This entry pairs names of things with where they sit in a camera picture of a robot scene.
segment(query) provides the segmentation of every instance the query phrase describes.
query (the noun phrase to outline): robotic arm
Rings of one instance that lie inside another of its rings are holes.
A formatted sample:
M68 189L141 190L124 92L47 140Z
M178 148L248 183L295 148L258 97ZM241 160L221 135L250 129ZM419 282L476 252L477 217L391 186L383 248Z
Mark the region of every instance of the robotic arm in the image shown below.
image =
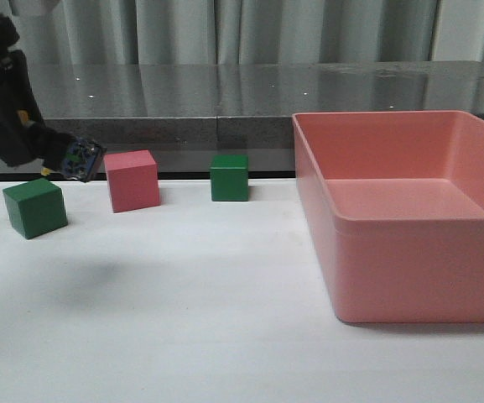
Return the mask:
M11 7L14 13L43 13L57 2L11 0ZM68 179L90 181L106 150L89 139L44 126L29 83L25 55L21 50L8 49L18 39L10 18L0 14L0 159L18 166L40 158L44 161L43 175L55 171Z

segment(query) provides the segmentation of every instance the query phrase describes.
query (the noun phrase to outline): plastic storage box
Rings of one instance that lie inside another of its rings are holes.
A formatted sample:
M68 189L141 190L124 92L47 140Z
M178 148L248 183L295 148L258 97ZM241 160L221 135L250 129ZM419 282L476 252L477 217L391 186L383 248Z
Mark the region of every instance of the plastic storage box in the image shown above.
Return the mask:
M299 194L345 322L484 322L484 121L294 115Z

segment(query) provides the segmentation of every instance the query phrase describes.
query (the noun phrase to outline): wooden block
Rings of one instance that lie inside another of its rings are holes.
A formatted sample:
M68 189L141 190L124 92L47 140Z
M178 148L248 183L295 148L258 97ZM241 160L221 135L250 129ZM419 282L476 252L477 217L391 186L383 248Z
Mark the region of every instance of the wooden block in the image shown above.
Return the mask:
M62 190L37 179L3 189L10 223L26 239L68 225Z
M249 200L249 158L246 155L216 155L210 167L211 200Z
M159 206L158 166L148 150L104 157L113 212Z

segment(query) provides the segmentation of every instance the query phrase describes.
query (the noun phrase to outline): pink block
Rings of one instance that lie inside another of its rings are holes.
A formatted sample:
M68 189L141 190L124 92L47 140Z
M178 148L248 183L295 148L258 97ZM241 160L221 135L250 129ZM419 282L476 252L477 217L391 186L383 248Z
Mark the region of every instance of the pink block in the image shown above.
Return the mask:
M149 151L104 157L113 212L159 206L158 166Z

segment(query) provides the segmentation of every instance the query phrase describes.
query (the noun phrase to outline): green block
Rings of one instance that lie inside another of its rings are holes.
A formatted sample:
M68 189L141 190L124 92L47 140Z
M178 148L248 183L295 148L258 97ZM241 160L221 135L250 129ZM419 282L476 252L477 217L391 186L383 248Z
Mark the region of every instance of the green block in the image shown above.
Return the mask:
M26 239L68 225L62 190L37 179L3 189L10 223Z
M211 200L249 200L249 158L246 155L216 155L210 167Z

